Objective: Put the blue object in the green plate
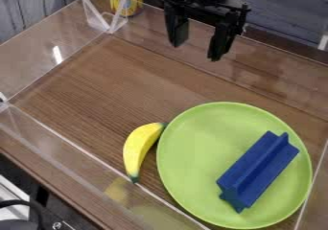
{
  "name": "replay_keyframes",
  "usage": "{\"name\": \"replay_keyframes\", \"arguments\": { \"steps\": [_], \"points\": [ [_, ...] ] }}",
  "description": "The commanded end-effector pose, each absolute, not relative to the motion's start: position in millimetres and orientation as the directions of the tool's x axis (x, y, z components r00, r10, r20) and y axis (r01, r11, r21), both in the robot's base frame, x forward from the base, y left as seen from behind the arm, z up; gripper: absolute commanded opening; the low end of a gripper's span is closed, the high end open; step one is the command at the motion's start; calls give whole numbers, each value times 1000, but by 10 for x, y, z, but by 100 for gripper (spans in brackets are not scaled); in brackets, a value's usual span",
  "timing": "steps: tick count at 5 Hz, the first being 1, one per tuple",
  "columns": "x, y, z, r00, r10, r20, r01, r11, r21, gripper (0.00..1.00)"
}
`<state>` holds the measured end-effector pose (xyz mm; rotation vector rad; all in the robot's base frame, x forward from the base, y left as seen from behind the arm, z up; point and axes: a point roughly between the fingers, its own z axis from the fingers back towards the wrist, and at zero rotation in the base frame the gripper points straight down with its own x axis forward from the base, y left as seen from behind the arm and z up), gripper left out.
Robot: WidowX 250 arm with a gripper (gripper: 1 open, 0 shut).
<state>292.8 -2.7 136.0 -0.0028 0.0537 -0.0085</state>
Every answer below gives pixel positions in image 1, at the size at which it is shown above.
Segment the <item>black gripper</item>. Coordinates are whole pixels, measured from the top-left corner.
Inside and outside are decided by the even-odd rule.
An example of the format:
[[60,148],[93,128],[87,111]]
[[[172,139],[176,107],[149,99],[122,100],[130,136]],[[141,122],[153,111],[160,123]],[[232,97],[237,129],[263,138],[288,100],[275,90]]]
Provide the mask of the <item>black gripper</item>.
[[241,0],[164,0],[164,18],[170,44],[180,47],[189,39],[189,18],[204,18],[208,24],[222,19],[216,25],[208,49],[208,58],[218,61],[228,53],[236,36],[244,32],[243,25],[251,11],[251,5]]

